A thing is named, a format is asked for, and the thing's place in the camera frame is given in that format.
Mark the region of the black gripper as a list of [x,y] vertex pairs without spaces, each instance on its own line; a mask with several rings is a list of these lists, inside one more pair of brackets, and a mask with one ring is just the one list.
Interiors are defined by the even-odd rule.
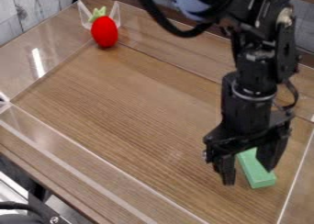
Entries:
[[266,97],[240,95],[236,73],[222,81],[222,121],[204,137],[205,160],[214,165],[225,185],[236,183],[236,155],[258,148],[257,159],[268,172],[277,168],[292,135],[294,114],[289,106],[273,111]]

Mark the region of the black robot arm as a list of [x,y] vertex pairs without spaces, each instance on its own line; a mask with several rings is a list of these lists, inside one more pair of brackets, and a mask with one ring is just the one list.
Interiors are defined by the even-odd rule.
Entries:
[[294,105],[276,104],[284,84],[298,94],[292,77],[298,72],[296,16],[292,0],[173,0],[184,14],[201,23],[232,21],[236,70],[222,79],[220,125],[204,137],[205,160],[222,183],[236,182],[236,155],[252,148],[266,171],[273,171],[292,135]]

